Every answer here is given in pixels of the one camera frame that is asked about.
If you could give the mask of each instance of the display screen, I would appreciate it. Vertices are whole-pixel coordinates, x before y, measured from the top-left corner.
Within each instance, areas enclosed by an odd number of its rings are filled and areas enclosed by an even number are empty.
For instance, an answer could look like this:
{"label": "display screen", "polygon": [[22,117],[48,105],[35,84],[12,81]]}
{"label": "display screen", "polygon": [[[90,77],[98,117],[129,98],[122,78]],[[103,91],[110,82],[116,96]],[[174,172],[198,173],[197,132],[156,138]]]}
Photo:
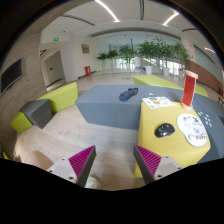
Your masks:
{"label": "display screen", "polygon": [[11,87],[11,85],[21,76],[22,72],[22,59],[19,59],[11,66],[9,66],[1,75],[1,94]]}

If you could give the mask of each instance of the stool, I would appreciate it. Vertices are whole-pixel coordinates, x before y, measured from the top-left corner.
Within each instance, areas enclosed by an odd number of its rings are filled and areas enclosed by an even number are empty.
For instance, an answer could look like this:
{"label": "stool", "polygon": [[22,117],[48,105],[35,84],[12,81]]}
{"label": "stool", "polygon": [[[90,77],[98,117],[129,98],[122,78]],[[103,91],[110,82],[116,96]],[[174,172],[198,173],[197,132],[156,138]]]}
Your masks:
{"label": "stool", "polygon": [[21,133],[26,129],[32,127],[32,124],[24,115],[24,113],[18,112],[11,122],[11,126],[18,132]]}
{"label": "stool", "polygon": [[24,113],[32,124],[41,129],[52,119],[49,99],[30,101],[20,109],[20,112]]}

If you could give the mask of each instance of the mouse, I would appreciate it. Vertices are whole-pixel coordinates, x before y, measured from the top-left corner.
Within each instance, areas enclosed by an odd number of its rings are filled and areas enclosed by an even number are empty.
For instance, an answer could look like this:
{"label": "mouse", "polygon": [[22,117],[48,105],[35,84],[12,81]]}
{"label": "mouse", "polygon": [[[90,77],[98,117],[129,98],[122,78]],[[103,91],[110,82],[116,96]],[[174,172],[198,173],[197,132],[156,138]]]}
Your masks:
{"label": "mouse", "polygon": [[163,123],[155,131],[155,136],[157,138],[169,136],[175,132],[175,128],[172,124]]}

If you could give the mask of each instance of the paper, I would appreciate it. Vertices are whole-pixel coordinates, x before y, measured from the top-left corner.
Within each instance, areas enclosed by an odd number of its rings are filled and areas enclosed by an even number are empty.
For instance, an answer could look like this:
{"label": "paper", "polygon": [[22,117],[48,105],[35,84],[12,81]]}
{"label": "paper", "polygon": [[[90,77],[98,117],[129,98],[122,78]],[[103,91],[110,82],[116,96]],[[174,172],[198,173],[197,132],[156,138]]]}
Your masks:
{"label": "paper", "polygon": [[161,107],[168,107],[168,106],[174,106],[175,104],[171,102],[166,97],[148,97],[142,99],[147,106],[149,106],[151,109],[161,108]]}

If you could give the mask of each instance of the ceiling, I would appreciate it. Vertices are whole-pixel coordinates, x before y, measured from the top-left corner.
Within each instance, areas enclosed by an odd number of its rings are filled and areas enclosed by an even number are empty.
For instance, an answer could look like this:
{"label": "ceiling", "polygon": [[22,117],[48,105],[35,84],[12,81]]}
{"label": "ceiling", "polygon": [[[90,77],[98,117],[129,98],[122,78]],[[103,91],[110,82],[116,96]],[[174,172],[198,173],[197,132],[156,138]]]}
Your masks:
{"label": "ceiling", "polygon": [[[98,31],[102,32],[102,30],[109,30],[109,28],[122,27],[122,24],[128,24],[127,27],[129,27],[129,31],[124,31],[125,33],[121,33],[121,31],[119,31],[119,33],[106,31],[104,32],[104,35],[99,34],[94,36],[98,36],[98,39],[112,46],[131,44],[131,41],[133,45],[137,45],[138,43],[142,43],[147,40],[147,38],[149,38],[148,40],[151,40],[151,37],[147,36],[149,33],[147,34],[147,32],[143,31],[146,27],[150,30],[150,28],[152,28],[152,24],[157,24],[162,27],[162,30],[164,31],[169,31],[170,29],[170,34],[185,32],[196,40],[196,42],[200,43],[203,48],[207,47],[212,49],[211,44],[196,29],[196,27],[180,14],[172,19],[167,26],[163,26],[162,24],[170,16],[176,13],[176,11],[170,7],[153,1],[142,1],[144,2],[144,17],[143,20],[141,20],[140,0],[101,1],[110,8],[120,22],[115,22],[114,18],[100,4],[92,1],[67,11],[64,15],[70,17],[63,17],[63,15],[61,15],[49,24],[42,33],[64,32],[74,35],[79,34],[93,36],[93,34]],[[131,33],[132,25],[135,28],[141,28],[144,26],[144,29],[142,29],[142,31]],[[213,58],[213,60],[218,60],[214,53],[210,51],[205,52],[209,57]]]}

